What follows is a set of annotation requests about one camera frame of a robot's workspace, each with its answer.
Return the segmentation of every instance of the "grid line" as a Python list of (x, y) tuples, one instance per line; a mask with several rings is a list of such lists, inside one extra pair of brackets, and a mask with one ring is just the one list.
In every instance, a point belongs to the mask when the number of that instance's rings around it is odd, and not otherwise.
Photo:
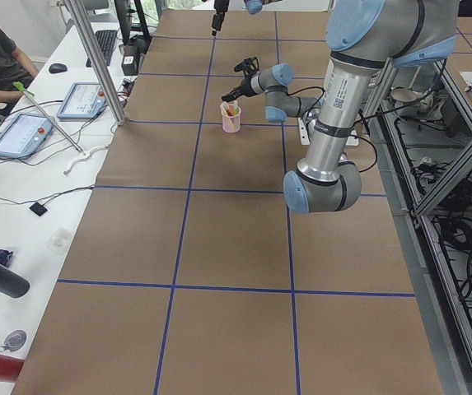
[[(278, 14), (274, 13), (274, 27), (276, 34), (276, 60), (280, 63), (279, 40), (278, 40)], [(282, 151), (283, 151), (283, 173), (287, 173), (287, 139), (285, 138), (285, 127), (282, 123)], [(301, 395), (301, 373), (300, 373), (300, 350), (298, 341), (298, 324), (297, 324), (297, 310), (296, 310), (296, 293), (294, 290), (294, 258), (292, 255), (292, 228), (291, 228), (291, 213), (285, 205), (285, 217), (287, 219), (287, 244), (288, 244), (288, 263), (289, 263), (289, 277), (291, 282), (291, 306), (292, 306), (292, 345), (294, 348), (294, 373), (296, 378), (296, 394)]]
[(155, 284), (145, 282), (121, 282), (121, 281), (94, 281), (75, 280), (59, 278), (61, 284), (72, 284), (77, 286), (123, 286), (132, 288), (163, 288), (176, 290), (215, 290), (224, 292), (254, 292), (260, 294), (294, 294), (294, 295), (327, 295), (327, 296), (363, 296), (376, 298), (416, 298), (414, 293), (409, 292), (369, 292), (353, 290), (293, 290), (282, 288), (251, 288), (244, 286), (194, 286), (186, 284)]
[(179, 247), (177, 249), (177, 255), (175, 257), (175, 269), (173, 273), (173, 279), (171, 283), (171, 291), (170, 291), (170, 299), (168, 301), (168, 310), (166, 313), (166, 322), (165, 322), (165, 327), (164, 327), (164, 334), (162, 336), (162, 344), (161, 344), (161, 353), (159, 355), (159, 363), (157, 366), (157, 376), (155, 379), (155, 384), (153, 387), (153, 395), (157, 395), (159, 392), (159, 386), (161, 384), (161, 373), (162, 373), (162, 365), (164, 363), (164, 353), (166, 349), (166, 341), (168, 338), (168, 330), (170, 327), (170, 320), (171, 320), (171, 311), (173, 307), (173, 299), (175, 296), (175, 285), (177, 282), (177, 276), (179, 274), (179, 265), (180, 265), (180, 254), (182, 251), (182, 246), (183, 246), (183, 240), (185, 237), (185, 229), (186, 229), (186, 220), (188, 218), (188, 210), (189, 210), (189, 200), (192, 194), (192, 184), (194, 182), (194, 171), (195, 171), (195, 163), (197, 160), (197, 154), (199, 152), (199, 141), (201, 138), (201, 129), (203, 127), (203, 118), (204, 118), (204, 110), (206, 107), (206, 99), (207, 99), (207, 94), (208, 94), (208, 83), (210, 82), (210, 72), (212, 71), (212, 63), (213, 63), (213, 55), (215, 53), (215, 48), (216, 48), (216, 40), (214, 39), (212, 42), (212, 52), (210, 53), (210, 62), (208, 65), (208, 76), (206, 79), (206, 84), (204, 87), (204, 93), (203, 93), (203, 106), (201, 109), (201, 117), (199, 119), (199, 130), (197, 133), (197, 138), (195, 141), (195, 149), (194, 149), (194, 159), (192, 160), (192, 168), (190, 171), (190, 177), (189, 177), (189, 184), (188, 184), (188, 192), (186, 195), (186, 204), (185, 204), (185, 213), (183, 215), (183, 221), (182, 221), (182, 226), (180, 229), (180, 238), (179, 238)]
[[(146, 191), (174, 191), (174, 192), (202, 192), (202, 193), (257, 193), (257, 194), (282, 194), (283, 191), (252, 191), (246, 189), (213, 189), (213, 188), (172, 188), (172, 187), (149, 187), (128, 185), (95, 185), (93, 188), (102, 189), (138, 189)], [(384, 193), (361, 193), (364, 198), (387, 198)]]

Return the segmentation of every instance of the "cable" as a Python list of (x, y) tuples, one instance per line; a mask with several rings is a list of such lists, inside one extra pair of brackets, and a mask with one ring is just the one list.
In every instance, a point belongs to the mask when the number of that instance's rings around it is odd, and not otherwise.
[(366, 139), (365, 137), (361, 137), (361, 136), (357, 136), (356, 134), (351, 134), (350, 137), (354, 137), (354, 138), (357, 138), (358, 140), (363, 140), (365, 141), (367, 144), (369, 144), (373, 151), (375, 152), (375, 160), (373, 161), (373, 163), (371, 165), (369, 165), (366, 169), (364, 170), (359, 170), (358, 173), (364, 173), (370, 169), (372, 169), (373, 167), (375, 167), (376, 163), (378, 162), (378, 151), (376, 150), (376, 147), (375, 147), (375, 144), (373, 144), (372, 142), (370, 142), (368, 139)]
[(371, 136), (371, 129), (369, 128), (369, 123), (367, 123), (366, 117), (364, 117), (364, 112), (362, 111), (362, 109), (358, 109), (358, 116), (360, 117), (360, 121), (362, 121), (364, 128), (366, 129), (367, 135)]
[[(143, 13), (145, 16), (147, 16), (148, 18), (152, 18), (154, 21), (159, 21), (158, 18), (155, 18), (153, 16), (151, 16), (150, 14), (147, 14), (146, 12)], [(157, 27), (155, 25), (147, 25), (148, 27)]]
[(80, 190), (83, 190), (83, 189), (93, 189), (95, 187), (94, 184), (92, 185), (88, 185), (86, 187), (78, 187), (78, 188), (74, 188), (74, 189), (69, 189), (67, 191), (63, 191), (63, 192), (56, 192), (56, 193), (52, 193), (50, 194), (49, 196), (45, 196), (45, 197), (40, 197), (39, 199), (33, 199), (33, 200), (26, 200), (24, 202), (15, 202), (11, 199), (7, 199), (7, 198), (4, 198), (4, 197), (0, 197), (0, 200), (2, 202), (9, 202), (11, 204), (14, 204), (16, 206), (21, 206), (21, 205), (24, 205), (24, 204), (29, 204), (29, 203), (34, 203), (34, 202), (39, 202), (40, 200), (44, 200), (44, 199), (49, 199), (47, 202), (45, 202), (43, 205), (49, 203), (51, 200), (57, 198), (58, 196), (61, 196), (61, 195), (64, 195), (64, 194), (67, 194), (67, 193), (71, 193), (71, 192), (76, 192), (76, 191), (80, 191)]
[(404, 121), (413, 121), (415, 123), (418, 123), (419, 127), (420, 126), (425, 126), (427, 128), (431, 128), (431, 129), (437, 130), (439, 132), (446, 132), (448, 130), (448, 128), (436, 128), (435, 126), (433, 126), (433, 125), (436, 125), (434, 123), (435, 121), (431, 121), (431, 120), (428, 120), (428, 119), (414, 118), (414, 117), (409, 117), (408, 115), (402, 115), (400, 118)]
[[(470, 250), (467, 254), (468, 254), (468, 258), (466, 260), (466, 279), (460, 284), (459, 286), (459, 289), (460, 289), (460, 292), (462, 293), (462, 291), (466, 288), (466, 286), (468, 286), (468, 290), (466, 291), (466, 293), (464, 295), (461, 295), (461, 297), (463, 299), (467, 299), (471, 292), (472, 292), (472, 272), (471, 272), (471, 262), (472, 262), (472, 229), (465, 225), (463, 226), (462, 224), (465, 224), (465, 222), (463, 221), (468, 221), (468, 222), (472, 222), (472, 218), (466, 218), (466, 217), (459, 217), (459, 218), (453, 218), (451, 219), (450, 221), (450, 218), (447, 217), (445, 219), (444, 222), (441, 222), (440, 221), (440, 217), (439, 216), (436, 216), (434, 218), (434, 221), (439, 224), (439, 226), (441, 227), (442, 229), (442, 232), (439, 233), (439, 236), (442, 240), (450, 243), (454, 249), (456, 249), (457, 251), (460, 251), (462, 253), (467, 253), (466, 250)], [(449, 235), (447, 233), (447, 229), (446, 229), (446, 226), (448, 224), (451, 224), (451, 228), (449, 230), (463, 230), (463, 235), (468, 235), (470, 234), (470, 237), (467, 238), (467, 240), (464, 242), (464, 243), (460, 243), (458, 242), (458, 240), (456, 239), (456, 237), (458, 237), (459, 235), (461, 234), (453, 234), (453, 232), (451, 233), (451, 235)]]
[(314, 104), (311, 107), (306, 109), (303, 112), (303, 114), (300, 115), (299, 118), (301, 118), (301, 119), (303, 119), (306, 116), (306, 114), (308, 114), (312, 109), (316, 108), (316, 105), (320, 103), (321, 98), (324, 97), (324, 95), (325, 95), (325, 89), (321, 86), (308, 86), (306, 88), (301, 88), (300, 90), (295, 91), (293, 93), (287, 93), (287, 96), (291, 96), (291, 95), (295, 95), (296, 93), (300, 93), (300, 92), (303, 92), (303, 91), (308, 91), (310, 89), (319, 89), (319, 90), (321, 90), (321, 95), (318, 97), (318, 99), (316, 99), (316, 101), (314, 102)]
[[(39, 105), (51, 105), (51, 104), (60, 104), (63, 103), (63, 100), (49, 100), (49, 101), (44, 101), (42, 103), (38, 103)], [(34, 105), (27, 105), (26, 107), (23, 107), (21, 109), (15, 109), (13, 110), (6, 118), (5, 120), (7, 121), (12, 117), (12, 115), (19, 113), (20, 111), (25, 111), (26, 109), (32, 109), (34, 108)]]
[[(80, 142), (80, 137), (82, 136), (81, 133), (82, 133), (82, 130), (84, 128), (86, 128), (87, 126), (89, 126), (90, 124), (92, 124), (93, 122), (95, 122), (99, 117), (100, 115), (103, 113), (103, 111), (99, 112), (94, 118), (92, 119), (88, 119), (76, 132), (73, 132), (71, 133), (69, 136), (72, 137), (72, 136), (75, 136), (75, 135), (78, 135), (77, 136), (77, 140), (76, 140), (76, 143), (78, 144)], [(34, 154), (38, 153), (38, 152), (42, 152), (43, 150), (46, 150), (56, 144), (59, 144), (60, 142), (64, 142), (66, 140), (66, 138), (62, 138), (60, 140), (58, 140), (57, 142), (52, 142), (50, 143), (49, 145), (47, 146), (42, 146), (40, 149), (37, 149)], [(40, 160), (39, 162), (37, 163), (29, 163), (27, 161), (25, 161), (25, 159), (27, 158), (10, 158), (10, 159), (3, 159), (3, 158), (0, 158), (0, 165), (3, 164), (3, 163), (6, 163), (6, 162), (10, 162), (10, 161), (14, 161), (14, 160), (18, 160), (19, 162), (23, 163), (24, 165), (28, 165), (28, 166), (37, 166), (37, 165), (41, 165), (42, 163), (44, 163), (46, 160), (50, 159), (51, 157), (57, 155), (58, 153), (62, 152), (62, 151), (66, 151), (67, 149), (71, 148), (70, 146), (66, 146), (64, 148), (62, 148), (61, 150), (58, 150), (56, 152), (53, 152), (52, 154), (50, 154), (49, 156), (46, 156), (44, 159)]]

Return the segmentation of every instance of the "metal pole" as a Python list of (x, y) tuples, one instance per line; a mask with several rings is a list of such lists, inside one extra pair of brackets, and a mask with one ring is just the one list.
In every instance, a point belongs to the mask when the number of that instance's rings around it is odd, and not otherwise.
[(91, 28), (86, 8), (83, 6), (82, 0), (65, 0), (65, 5), (71, 14), (74, 25), (77, 27), (82, 45), (91, 60), (91, 66), (95, 70), (96, 78), (98, 78), (98, 82), (104, 91), (105, 99), (113, 112), (114, 119), (117, 121), (117, 125), (122, 125), (126, 120), (126, 115), (105, 64), (104, 56), (100, 51), (100, 46), (96, 41), (95, 33)]
[(435, 183), (415, 207), (416, 216), (426, 216), (472, 170), (472, 141), (462, 151), (450, 168)]
[(71, 145), (74, 146), (74, 147), (77, 149), (78, 152), (80, 152), (80, 153), (83, 153), (83, 152), (84, 152), (84, 150), (77, 144), (77, 142), (75, 142), (75, 141), (71, 138), (71, 136), (69, 136), (69, 133), (67, 133), (65, 130), (63, 130), (63, 129), (60, 127), (60, 125), (58, 125), (58, 124), (56, 123), (56, 119), (54, 119), (53, 116), (49, 115), (49, 113), (47, 113), (47, 111), (45, 111), (45, 110), (42, 108), (42, 106), (41, 106), (39, 103), (36, 102), (35, 98), (32, 97), (32, 95), (31, 95), (29, 92), (23, 91), (23, 95), (25, 95), (25, 97), (26, 97), (27, 99), (29, 99), (30, 102), (31, 102), (33, 105), (35, 105), (35, 107), (49, 120), (49, 122), (51, 122), (51, 123), (53, 124), (53, 126), (54, 126), (55, 128), (57, 128), (58, 131), (59, 131), (60, 133), (62, 133), (62, 135), (63, 135), (65, 138), (67, 138), (68, 142), (70, 142)]
[(369, 94), (366, 105), (364, 106), (365, 117), (370, 117), (375, 114), (376, 110), (381, 105), (382, 98), (390, 90), (397, 72), (398, 70), (393, 67), (391, 59), (386, 59), (386, 64), (380, 71), (375, 86)]
[(166, 0), (155, 0), (155, 8), (157, 9), (157, 16), (159, 17), (159, 21), (161, 20), (162, 10), (168, 8), (168, 4)]

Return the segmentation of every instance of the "black cable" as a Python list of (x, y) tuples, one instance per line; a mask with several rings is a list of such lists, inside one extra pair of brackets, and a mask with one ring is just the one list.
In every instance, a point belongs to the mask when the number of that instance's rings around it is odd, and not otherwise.
[(58, 196), (60, 195), (64, 195), (66, 193), (71, 193), (71, 192), (76, 192), (76, 191), (79, 191), (79, 190), (83, 190), (83, 189), (93, 189), (95, 187), (95, 185), (88, 185), (86, 187), (78, 187), (78, 188), (74, 188), (74, 189), (69, 189), (67, 191), (63, 191), (63, 192), (56, 192), (56, 193), (52, 193), (50, 194), (49, 196), (45, 196), (45, 197), (40, 197), (39, 199), (33, 199), (33, 200), (27, 200), (27, 201), (24, 201), (24, 202), (15, 202), (11, 199), (6, 199), (4, 197), (0, 197), (0, 200), (3, 201), (3, 202), (9, 202), (9, 203), (12, 203), (16, 206), (21, 206), (21, 205), (24, 205), (24, 204), (29, 204), (29, 203), (34, 203), (34, 202), (39, 202), (40, 200), (44, 200), (44, 199), (49, 199), (46, 203), (50, 202), (51, 200), (57, 198)]
[(147, 16), (148, 18), (152, 18), (154, 21), (159, 21), (157, 18), (154, 18), (153, 16), (151, 16), (150, 14), (147, 14), (146, 12), (143, 13), (145, 16)]
[(369, 128), (369, 123), (367, 123), (366, 117), (364, 117), (364, 112), (362, 111), (362, 109), (358, 110), (358, 116), (360, 117), (360, 121), (362, 121), (364, 128), (366, 129), (367, 135), (371, 136), (371, 129)]
[(308, 109), (306, 109), (302, 115), (300, 115), (300, 118), (303, 119), (303, 117), (306, 116), (307, 113), (309, 113), (312, 109), (315, 109), (316, 108), (316, 105), (320, 103), (320, 100), (322, 97), (324, 97), (325, 95), (325, 89), (322, 88), (321, 86), (307, 86), (305, 88), (301, 88), (300, 90), (298, 91), (295, 91), (293, 93), (287, 93), (287, 96), (292, 96), (292, 95), (295, 95), (296, 93), (300, 93), (300, 92), (303, 92), (303, 91), (308, 91), (310, 89), (319, 89), (321, 90), (321, 95), (318, 97), (318, 99), (316, 99), (316, 101), (314, 102), (314, 104), (309, 107)]
[(471, 272), (471, 262), (472, 262), (472, 249), (468, 254), (466, 259), (466, 280), (460, 285), (460, 290), (463, 291), (466, 285), (468, 285), (468, 290), (463, 295), (463, 299), (467, 299), (472, 293), (472, 272)]
[(438, 132), (446, 132), (448, 130), (448, 128), (436, 128), (435, 126), (433, 126), (433, 125), (436, 125), (436, 124), (433, 123), (433, 121), (429, 121), (427, 119), (409, 117), (408, 115), (402, 115), (400, 118), (403, 119), (404, 121), (413, 121), (415, 123), (418, 123), (419, 127), (420, 126), (425, 126), (426, 128), (431, 128), (433, 130), (437, 130)]
[(78, 187), (78, 188), (73, 188), (73, 189), (69, 189), (68, 191), (63, 191), (63, 192), (59, 192), (59, 193), (56, 193), (54, 196), (52, 196), (50, 199), (48, 199), (47, 201), (41, 203), (42, 206), (45, 206), (47, 204), (49, 204), (50, 202), (52, 202), (55, 198), (58, 198), (62, 195), (65, 195), (67, 193), (72, 193), (72, 192), (77, 192), (77, 191), (82, 191), (82, 190), (85, 190), (85, 189), (90, 189), (92, 190), (93, 188), (95, 187), (95, 185), (87, 185), (86, 187)]
[(354, 138), (357, 138), (358, 140), (362, 140), (362, 141), (366, 142), (367, 144), (369, 144), (372, 147), (373, 151), (375, 152), (375, 160), (373, 161), (373, 163), (370, 164), (366, 169), (359, 170), (358, 173), (364, 173), (364, 172), (372, 169), (373, 167), (375, 167), (376, 163), (378, 162), (378, 151), (376, 150), (375, 144), (370, 142), (367, 138), (357, 136), (356, 134), (351, 134), (350, 137), (354, 137)]
[[(72, 137), (74, 135), (78, 135), (77, 136), (77, 140), (75, 141), (76, 144), (78, 144), (80, 142), (80, 138), (81, 138), (81, 133), (82, 133), (82, 130), (84, 128), (86, 128), (87, 126), (89, 126), (91, 123), (93, 123), (94, 121), (96, 121), (98, 119), (98, 117), (102, 114), (102, 112), (99, 112), (94, 118), (92, 119), (88, 119), (76, 132), (73, 132), (71, 133), (69, 136)], [(47, 148), (50, 148), (56, 144), (59, 144), (60, 142), (64, 142), (65, 140), (67, 140), (66, 137), (58, 140), (57, 142), (52, 142), (50, 143), (49, 145), (47, 146), (42, 146), (41, 148), (37, 149), (33, 154), (36, 154), (38, 152), (42, 152), (43, 150), (46, 150)], [(22, 164), (24, 165), (28, 165), (28, 166), (37, 166), (37, 165), (41, 165), (42, 163), (44, 163), (46, 160), (50, 159), (51, 157), (57, 155), (58, 153), (62, 152), (62, 151), (66, 151), (67, 149), (71, 148), (71, 146), (66, 146), (64, 148), (62, 148), (61, 150), (58, 150), (58, 151), (55, 151), (53, 152), (52, 154), (50, 154), (49, 156), (46, 156), (43, 160), (37, 162), (37, 163), (29, 163), (29, 162), (26, 162), (25, 159), (27, 159), (28, 157), (26, 158), (9, 158), (9, 159), (4, 159), (4, 158), (0, 158), (0, 164), (2, 163), (6, 163), (6, 162), (10, 162), (10, 161), (14, 161), (14, 160), (18, 160), (19, 162), (21, 162)]]
[[(51, 104), (59, 104), (59, 103), (63, 103), (63, 100), (49, 100), (49, 101), (44, 101), (44, 102), (38, 103), (38, 104), (39, 105), (51, 105)], [(35, 107), (35, 105), (27, 105), (26, 107), (23, 107), (21, 109), (15, 109), (5, 118), (5, 120), (9, 119), (12, 115), (17, 114), (20, 111), (25, 111), (26, 109), (32, 109), (33, 107)]]

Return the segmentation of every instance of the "metal stand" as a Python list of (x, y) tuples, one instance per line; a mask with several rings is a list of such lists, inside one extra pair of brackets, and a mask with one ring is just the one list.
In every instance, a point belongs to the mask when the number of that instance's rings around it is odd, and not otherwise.
[[(442, 65), (436, 63), (434, 69), (437, 73), (442, 70)], [(390, 85), (386, 87), (386, 79), (382, 77), (380, 86), (377, 86), (370, 96), (369, 107), (367, 114), (374, 113), (379, 103), (379, 98), (384, 97), (385, 92), (388, 91)], [(393, 115), (387, 114), (384, 116), (385, 126), (389, 133), (391, 143), (395, 149), (396, 160), (403, 170), (403, 177), (406, 181), (409, 196), (413, 200), (411, 213), (414, 220), (416, 231), (422, 230), (428, 244), (431, 258), (437, 270), (437, 275), (442, 285), (442, 290), (446, 296), (446, 302), (454, 319), (456, 329), (460, 335), (460, 340), (465, 348), (466, 356), (472, 369), (472, 298), (469, 298), (465, 303), (460, 298), (457, 283), (454, 280), (453, 262), (456, 259), (449, 259), (445, 256), (445, 252), (441, 248), (441, 241), (439, 240), (438, 230), (431, 219), (431, 215), (439, 207), (439, 203), (443, 198), (454, 189), (454, 187), (472, 170), (472, 109), (465, 101), (464, 94), (459, 90), (457, 84), (453, 80), (449, 72), (442, 74), (442, 82), (449, 93), (454, 106), (457, 108), (462, 119), (465, 121), (465, 126), (470, 132), (471, 139), (465, 144), (465, 147), (460, 150), (460, 154), (449, 164), (443, 175), (435, 182), (433, 188), (429, 189), (425, 194), (419, 193), (416, 188), (416, 180), (411, 175), (408, 161), (404, 150), (404, 142), (399, 138), (399, 132), (393, 128), (391, 120)]]
[(117, 121), (117, 125), (120, 126), (124, 124), (126, 120), (124, 109), (114, 88), (111, 75), (105, 64), (104, 56), (100, 51), (95, 33), (91, 28), (91, 23), (87, 18), (86, 8), (83, 6), (82, 0), (65, 0), (65, 5), (71, 14), (74, 25), (77, 27), (80, 40), (86, 50), (87, 56), (91, 60), (91, 66), (95, 70), (96, 78), (98, 78), (98, 82), (104, 91), (105, 99), (113, 112), (114, 119)]

